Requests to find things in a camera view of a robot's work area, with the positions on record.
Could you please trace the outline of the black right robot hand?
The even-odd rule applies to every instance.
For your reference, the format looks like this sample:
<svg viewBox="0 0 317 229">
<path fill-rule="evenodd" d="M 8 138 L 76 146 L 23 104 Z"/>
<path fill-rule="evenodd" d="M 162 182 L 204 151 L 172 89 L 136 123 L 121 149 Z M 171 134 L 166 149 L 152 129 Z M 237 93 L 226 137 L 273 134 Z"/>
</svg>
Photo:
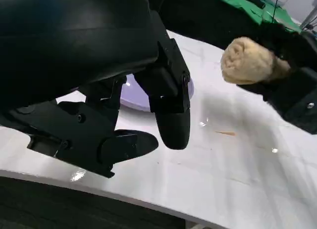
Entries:
<svg viewBox="0 0 317 229">
<path fill-rule="evenodd" d="M 317 133 L 317 39 L 306 31 L 291 32 L 277 23 L 262 23 L 257 42 L 290 64 L 285 78 L 241 88 L 260 94 L 288 123 Z"/>
</svg>

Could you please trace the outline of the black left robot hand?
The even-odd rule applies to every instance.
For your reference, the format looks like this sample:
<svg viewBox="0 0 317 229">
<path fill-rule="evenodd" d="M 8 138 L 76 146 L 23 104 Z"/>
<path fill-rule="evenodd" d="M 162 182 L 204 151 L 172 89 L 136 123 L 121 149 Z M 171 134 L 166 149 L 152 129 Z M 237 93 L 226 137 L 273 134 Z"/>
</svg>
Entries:
<svg viewBox="0 0 317 229">
<path fill-rule="evenodd" d="M 0 0 L 0 123 L 28 148 L 111 178 L 113 165 L 158 148 L 116 129 L 132 74 L 166 147 L 190 136 L 190 72 L 148 0 Z"/>
</svg>

